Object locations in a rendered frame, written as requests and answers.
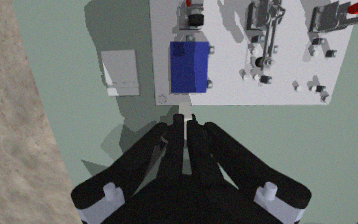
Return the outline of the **grey fixture plate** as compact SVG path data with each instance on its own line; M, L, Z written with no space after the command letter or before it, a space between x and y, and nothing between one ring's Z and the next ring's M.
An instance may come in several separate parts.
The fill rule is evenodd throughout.
M179 30L179 1L149 0L152 57L156 106L190 105L328 105L324 94L332 96L345 56L353 25L332 33L309 32L313 10L339 0L283 0L283 22L277 26L277 54L270 71L260 71L255 60L263 56L265 43L251 43L253 36L266 31L246 30L248 7L254 0L204 0L204 25L201 30ZM170 42L209 41L215 46L209 54L207 80L213 81L206 93L171 93ZM312 45L313 39L326 38L325 45ZM251 50L257 49L257 55ZM316 57L310 54L318 51ZM325 57L337 50L336 57ZM244 74L248 80L242 79ZM260 75L254 80L253 75ZM271 84L261 76L272 77ZM295 86L301 86L296 91ZM310 91L310 86L326 86L325 93ZM160 103L158 96L167 96Z

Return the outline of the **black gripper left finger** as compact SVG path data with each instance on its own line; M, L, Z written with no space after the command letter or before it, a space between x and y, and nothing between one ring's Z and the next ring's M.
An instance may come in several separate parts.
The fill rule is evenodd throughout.
M179 114L173 115L172 125L157 123L110 167L72 190L71 199L82 223L100 224L128 201L166 149L146 212L149 224L174 224L184 139L185 106L179 102Z

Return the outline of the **dark blue rectangular plate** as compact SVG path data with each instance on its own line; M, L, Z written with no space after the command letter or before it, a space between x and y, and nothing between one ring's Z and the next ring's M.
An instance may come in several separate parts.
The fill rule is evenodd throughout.
M206 93L209 42L170 42L171 93Z

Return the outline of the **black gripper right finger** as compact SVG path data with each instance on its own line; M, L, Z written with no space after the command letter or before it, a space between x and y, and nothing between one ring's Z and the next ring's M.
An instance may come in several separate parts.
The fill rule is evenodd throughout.
M190 103L184 106L191 171L198 173L210 224L236 224L239 213L219 165L239 190L282 223L298 224L312 197L310 190L269 167L215 123L200 125Z

